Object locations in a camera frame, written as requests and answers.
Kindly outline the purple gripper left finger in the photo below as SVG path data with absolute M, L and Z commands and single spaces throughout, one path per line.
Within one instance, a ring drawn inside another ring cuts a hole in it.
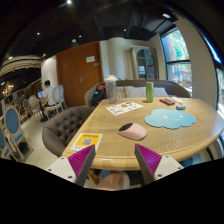
M 83 187 L 94 157 L 95 146 L 91 145 L 70 157 L 59 157 L 47 171 Z

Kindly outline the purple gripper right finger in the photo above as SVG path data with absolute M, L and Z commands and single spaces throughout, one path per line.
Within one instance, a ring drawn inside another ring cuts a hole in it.
M 152 183 L 183 169 L 183 166 L 170 155 L 160 155 L 139 144 L 135 145 L 135 156 L 145 184 Z

